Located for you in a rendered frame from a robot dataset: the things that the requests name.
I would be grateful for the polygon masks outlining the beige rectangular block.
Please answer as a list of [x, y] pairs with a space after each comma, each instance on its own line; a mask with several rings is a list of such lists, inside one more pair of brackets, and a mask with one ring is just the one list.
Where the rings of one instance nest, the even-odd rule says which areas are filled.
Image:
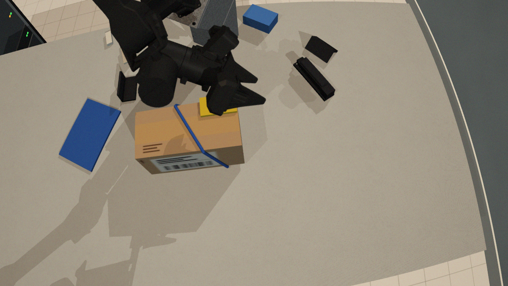
[[106, 43], [107, 43], [107, 46], [110, 46], [113, 44], [113, 38], [112, 38], [112, 33], [111, 31], [108, 31], [105, 33], [106, 35]]

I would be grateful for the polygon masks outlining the brown cardboard box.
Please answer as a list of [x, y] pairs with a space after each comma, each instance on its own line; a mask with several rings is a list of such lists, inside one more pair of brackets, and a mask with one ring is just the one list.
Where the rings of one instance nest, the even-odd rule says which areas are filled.
[[[180, 118], [180, 111], [197, 141]], [[201, 117], [200, 103], [135, 112], [135, 159], [151, 174], [244, 164], [236, 113]]]

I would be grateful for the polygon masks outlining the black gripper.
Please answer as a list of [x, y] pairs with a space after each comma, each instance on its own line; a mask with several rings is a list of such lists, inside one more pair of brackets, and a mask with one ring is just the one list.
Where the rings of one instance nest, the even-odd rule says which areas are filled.
[[222, 116], [227, 109], [265, 103], [264, 97], [241, 85], [256, 83], [258, 78], [236, 63], [231, 51], [219, 60], [222, 66], [217, 71], [197, 59], [195, 51], [198, 49], [195, 47], [195, 45], [192, 48], [187, 46], [178, 78], [181, 84], [189, 81], [200, 85], [202, 91], [208, 92], [206, 104], [210, 113]]

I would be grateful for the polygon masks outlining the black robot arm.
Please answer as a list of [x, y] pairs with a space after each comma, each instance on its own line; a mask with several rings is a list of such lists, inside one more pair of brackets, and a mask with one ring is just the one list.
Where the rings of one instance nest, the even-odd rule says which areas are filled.
[[[155, 108], [170, 104], [187, 47], [167, 39], [163, 20], [172, 13], [179, 18], [191, 14], [201, 7], [200, 0], [92, 1], [109, 19], [111, 33], [132, 72], [140, 68], [135, 82], [139, 84], [141, 101]], [[222, 66], [218, 60], [235, 49], [239, 40], [225, 25], [213, 25], [209, 34], [210, 39], [204, 46], [196, 45], [195, 48], [201, 52], [195, 51], [195, 55], [218, 71]], [[140, 51], [141, 54], [137, 55]]]

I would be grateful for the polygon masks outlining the yellow flat block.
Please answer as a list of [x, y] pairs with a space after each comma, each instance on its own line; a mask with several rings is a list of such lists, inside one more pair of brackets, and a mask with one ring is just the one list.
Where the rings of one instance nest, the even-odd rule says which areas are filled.
[[[215, 114], [210, 113], [208, 108], [207, 108], [206, 97], [199, 98], [199, 100], [200, 100], [200, 113], [201, 113], [201, 117], [204, 117], [204, 116], [214, 116]], [[233, 108], [233, 109], [228, 109], [223, 114], [236, 113], [236, 112], [237, 112], [237, 108]]]

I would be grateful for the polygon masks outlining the blue rectangular block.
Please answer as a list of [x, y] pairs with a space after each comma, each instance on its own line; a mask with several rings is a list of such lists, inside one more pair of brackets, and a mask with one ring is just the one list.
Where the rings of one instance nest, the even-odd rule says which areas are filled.
[[269, 34], [278, 22], [278, 14], [257, 5], [251, 5], [243, 15], [243, 24]]

